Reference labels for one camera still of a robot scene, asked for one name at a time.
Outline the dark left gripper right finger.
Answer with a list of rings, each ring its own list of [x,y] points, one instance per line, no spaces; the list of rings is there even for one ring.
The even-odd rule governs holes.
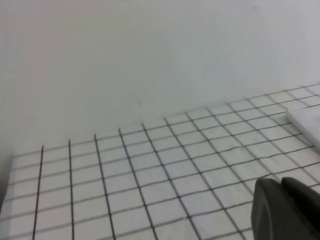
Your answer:
[[[320,194],[293,177],[283,177],[281,186],[312,225],[320,224]]]

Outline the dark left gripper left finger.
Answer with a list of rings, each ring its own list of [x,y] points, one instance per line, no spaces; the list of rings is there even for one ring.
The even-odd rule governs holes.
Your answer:
[[[278,182],[255,182],[251,225],[255,240],[318,240],[320,225],[312,225]]]

